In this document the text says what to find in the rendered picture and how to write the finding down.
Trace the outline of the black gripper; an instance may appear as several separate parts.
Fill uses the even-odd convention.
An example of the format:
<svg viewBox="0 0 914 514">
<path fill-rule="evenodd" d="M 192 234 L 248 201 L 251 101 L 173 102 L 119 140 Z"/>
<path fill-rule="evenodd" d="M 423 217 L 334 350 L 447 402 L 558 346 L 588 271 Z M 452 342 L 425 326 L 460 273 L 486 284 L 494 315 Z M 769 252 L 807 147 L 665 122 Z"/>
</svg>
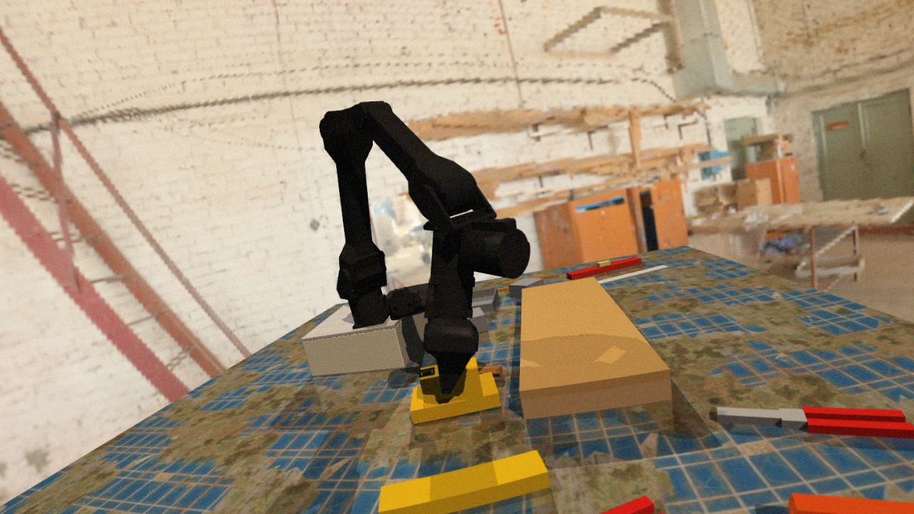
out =
<svg viewBox="0 0 914 514">
<path fill-rule="evenodd" d="M 474 272 L 431 266 L 435 318 L 428 318 L 423 348 L 436 358 L 443 394 L 450 394 L 471 356 L 478 351 L 479 334 L 473 318 L 471 296 L 476 287 Z"/>
</svg>

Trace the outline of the white flat strip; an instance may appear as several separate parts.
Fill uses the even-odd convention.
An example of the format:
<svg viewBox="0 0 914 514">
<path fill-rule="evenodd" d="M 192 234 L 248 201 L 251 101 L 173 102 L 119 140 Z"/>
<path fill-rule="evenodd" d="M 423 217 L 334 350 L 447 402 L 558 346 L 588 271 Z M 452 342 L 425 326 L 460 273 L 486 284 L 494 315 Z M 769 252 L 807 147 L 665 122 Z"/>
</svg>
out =
<svg viewBox="0 0 914 514">
<path fill-rule="evenodd" d="M 644 273 L 654 272 L 654 271 L 657 271 L 657 270 L 660 270 L 660 269 L 663 269 L 663 268 L 668 268 L 668 267 L 669 267 L 669 266 L 656 266 L 656 267 L 653 267 L 653 268 L 644 269 L 644 270 L 639 271 L 639 272 L 633 272 L 633 273 L 624 274 L 624 276 L 615 276 L 615 277 L 612 277 L 612 278 L 607 278 L 607 279 L 604 279 L 604 280 L 600 280 L 600 281 L 598 281 L 598 284 L 603 284 L 603 283 L 607 283 L 607 282 L 614 282 L 614 281 L 617 281 L 617 280 L 620 280 L 620 279 L 623 279 L 623 278 L 629 278 L 629 277 L 631 277 L 631 276 L 640 276 L 641 274 L 644 274 Z"/>
</svg>

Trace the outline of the tan rectangular panel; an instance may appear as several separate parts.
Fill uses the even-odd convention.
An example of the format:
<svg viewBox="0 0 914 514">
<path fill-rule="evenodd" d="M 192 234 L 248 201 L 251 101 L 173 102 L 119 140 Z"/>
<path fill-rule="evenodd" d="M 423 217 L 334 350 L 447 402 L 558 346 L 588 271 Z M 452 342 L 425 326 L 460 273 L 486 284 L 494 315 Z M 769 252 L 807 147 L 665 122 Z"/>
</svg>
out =
<svg viewBox="0 0 914 514">
<path fill-rule="evenodd" d="M 596 278 L 522 289 L 524 420 L 672 400 L 663 362 Z"/>
</svg>

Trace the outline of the yellow rectangular bar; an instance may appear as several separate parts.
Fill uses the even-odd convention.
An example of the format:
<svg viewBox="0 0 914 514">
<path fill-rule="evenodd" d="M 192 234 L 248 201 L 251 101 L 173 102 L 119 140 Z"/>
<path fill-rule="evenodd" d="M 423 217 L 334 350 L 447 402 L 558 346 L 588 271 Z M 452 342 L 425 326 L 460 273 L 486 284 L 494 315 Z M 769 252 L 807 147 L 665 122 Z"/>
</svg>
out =
<svg viewBox="0 0 914 514">
<path fill-rule="evenodd" d="M 448 514 L 550 486 L 536 450 L 381 487 L 378 514 Z"/>
</svg>

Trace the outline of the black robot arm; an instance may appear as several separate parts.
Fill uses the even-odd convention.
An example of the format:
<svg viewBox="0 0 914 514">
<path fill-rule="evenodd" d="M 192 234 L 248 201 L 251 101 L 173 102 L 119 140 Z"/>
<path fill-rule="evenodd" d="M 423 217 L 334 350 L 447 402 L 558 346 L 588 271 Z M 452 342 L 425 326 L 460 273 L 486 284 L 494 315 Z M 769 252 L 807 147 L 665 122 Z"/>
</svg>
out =
<svg viewBox="0 0 914 514">
<path fill-rule="evenodd" d="M 511 279 L 519 278 L 528 267 L 530 243 L 517 230 L 515 218 L 496 218 L 476 178 L 459 163 L 430 150 L 388 102 L 362 101 L 327 111 L 319 129 L 338 173 L 346 243 L 339 255 L 336 290 L 349 303 L 353 329 L 384 324 L 389 315 L 391 320 L 414 313 L 435 318 L 431 280 L 382 294 L 385 253 L 372 240 L 366 185 L 365 162 L 373 141 L 407 178 L 409 198 L 430 219 L 423 229 L 433 231 L 432 267 L 471 269 Z M 464 213 L 469 209 L 473 211 Z"/>
</svg>

